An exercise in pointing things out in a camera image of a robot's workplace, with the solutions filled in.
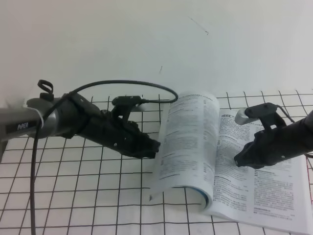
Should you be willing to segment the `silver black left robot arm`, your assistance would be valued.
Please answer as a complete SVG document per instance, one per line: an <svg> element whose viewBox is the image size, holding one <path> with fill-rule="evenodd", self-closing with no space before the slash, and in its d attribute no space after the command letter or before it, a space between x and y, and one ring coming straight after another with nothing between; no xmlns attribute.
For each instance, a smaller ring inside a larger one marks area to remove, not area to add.
<svg viewBox="0 0 313 235"><path fill-rule="evenodd" d="M43 90L38 98L27 101L21 108L0 110L0 140L7 141L23 135L38 137L81 136L94 143L133 158L155 158L160 143L140 131L138 124L130 121L131 111L141 104L140 96L119 96L113 100L112 111L100 110L80 94L64 99L46 120L46 112L60 98L53 94L53 85L40 80Z"/></svg>

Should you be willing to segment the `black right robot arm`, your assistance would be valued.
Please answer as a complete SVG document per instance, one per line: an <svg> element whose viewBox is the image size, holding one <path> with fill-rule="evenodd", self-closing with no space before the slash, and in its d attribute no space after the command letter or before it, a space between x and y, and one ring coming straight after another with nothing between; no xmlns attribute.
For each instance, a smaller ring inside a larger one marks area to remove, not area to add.
<svg viewBox="0 0 313 235"><path fill-rule="evenodd" d="M276 105L267 103L237 113L235 122L238 125L260 120L264 127L254 134L254 141L247 143L234 157L238 167L260 169L312 152L313 114L286 125L276 110Z"/></svg>

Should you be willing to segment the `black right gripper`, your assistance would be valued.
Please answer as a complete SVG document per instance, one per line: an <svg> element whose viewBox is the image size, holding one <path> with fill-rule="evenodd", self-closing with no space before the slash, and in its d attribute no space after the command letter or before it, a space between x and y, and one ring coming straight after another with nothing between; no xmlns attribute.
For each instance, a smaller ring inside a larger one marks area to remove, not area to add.
<svg viewBox="0 0 313 235"><path fill-rule="evenodd" d="M234 157L238 167L260 169L291 158L293 132L289 128L263 130L254 136L254 141L247 143Z"/></svg>

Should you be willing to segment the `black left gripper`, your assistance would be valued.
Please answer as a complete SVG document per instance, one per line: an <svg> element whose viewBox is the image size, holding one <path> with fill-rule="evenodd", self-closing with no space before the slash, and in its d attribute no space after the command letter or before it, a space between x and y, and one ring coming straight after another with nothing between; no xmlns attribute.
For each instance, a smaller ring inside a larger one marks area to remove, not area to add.
<svg viewBox="0 0 313 235"><path fill-rule="evenodd" d="M113 119L109 111L90 115L80 136L133 158L154 159L160 148L160 142L141 132L136 123L124 124L121 118Z"/></svg>

